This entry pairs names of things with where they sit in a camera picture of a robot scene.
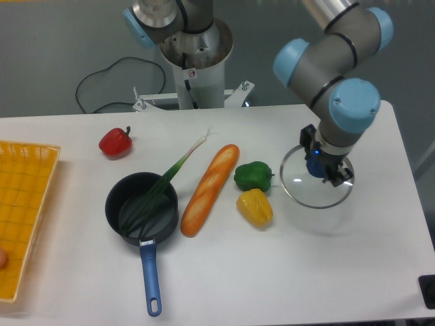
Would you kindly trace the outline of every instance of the glass lid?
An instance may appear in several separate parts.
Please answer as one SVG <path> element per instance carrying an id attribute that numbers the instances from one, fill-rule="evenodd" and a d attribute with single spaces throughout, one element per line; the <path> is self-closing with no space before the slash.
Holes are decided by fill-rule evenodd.
<path id="1" fill-rule="evenodd" d="M 348 158 L 343 167 L 353 172 Z M 279 176 L 285 192 L 299 204 L 312 209 L 327 209 L 343 202 L 351 193 L 354 177 L 334 187 L 323 178 L 314 177 L 307 169 L 305 150 L 302 146 L 291 149 L 284 157 Z"/>

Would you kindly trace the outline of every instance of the green bell pepper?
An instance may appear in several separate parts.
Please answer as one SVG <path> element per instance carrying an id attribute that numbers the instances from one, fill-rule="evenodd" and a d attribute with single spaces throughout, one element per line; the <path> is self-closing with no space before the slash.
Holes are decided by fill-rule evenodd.
<path id="1" fill-rule="evenodd" d="M 237 167 L 234 181 L 236 181 L 237 187 L 244 192 L 255 188 L 267 192 L 271 188 L 273 175 L 271 168 L 266 163 L 255 161 Z"/>

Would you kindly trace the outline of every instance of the pot handle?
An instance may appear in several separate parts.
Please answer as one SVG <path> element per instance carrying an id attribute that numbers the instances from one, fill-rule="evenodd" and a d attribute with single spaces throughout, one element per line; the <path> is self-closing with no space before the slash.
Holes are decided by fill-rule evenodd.
<path id="1" fill-rule="evenodd" d="M 145 283 L 145 296 L 147 300 L 148 314 L 157 317 L 162 312 L 160 300 L 160 287 L 158 286 L 158 275 L 156 265 L 156 241 L 149 240 L 140 242 L 143 281 Z"/>

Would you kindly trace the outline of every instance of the gray floor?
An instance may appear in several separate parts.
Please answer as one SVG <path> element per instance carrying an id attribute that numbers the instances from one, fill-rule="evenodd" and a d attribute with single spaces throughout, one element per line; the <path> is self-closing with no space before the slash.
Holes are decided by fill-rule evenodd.
<path id="1" fill-rule="evenodd" d="M 395 35 L 388 48 L 347 77 L 371 81 L 394 106 L 411 166 L 415 167 L 435 140 L 435 1 L 361 3 L 387 11 L 394 21 Z M 163 92 L 174 92 L 171 71 L 158 50 L 143 50 L 129 34 L 122 10 L 130 4 L 130 0 L 0 4 L 0 117 L 80 114 L 75 101 L 79 82 L 123 56 L 164 65 L 168 80 Z M 302 37 L 315 43 L 322 37 L 300 1 L 216 0 L 215 15 L 234 34 L 234 50 L 226 62 L 226 88 L 235 88 L 247 79 L 256 84 L 253 105 L 300 103 L 271 69 L 276 54 L 291 39 Z M 134 101 L 133 86 L 140 94 L 155 94 L 161 82 L 155 67 L 123 62 L 85 82 L 80 101 L 92 112 L 108 102 Z M 433 235 L 434 183 L 434 167 L 417 182 Z"/>

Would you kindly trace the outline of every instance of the yellow basket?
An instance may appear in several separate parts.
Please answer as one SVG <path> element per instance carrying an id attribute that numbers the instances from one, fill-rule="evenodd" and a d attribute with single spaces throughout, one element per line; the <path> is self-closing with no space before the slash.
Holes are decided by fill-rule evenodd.
<path id="1" fill-rule="evenodd" d="M 0 141 L 0 302 L 15 302 L 60 147 Z"/>

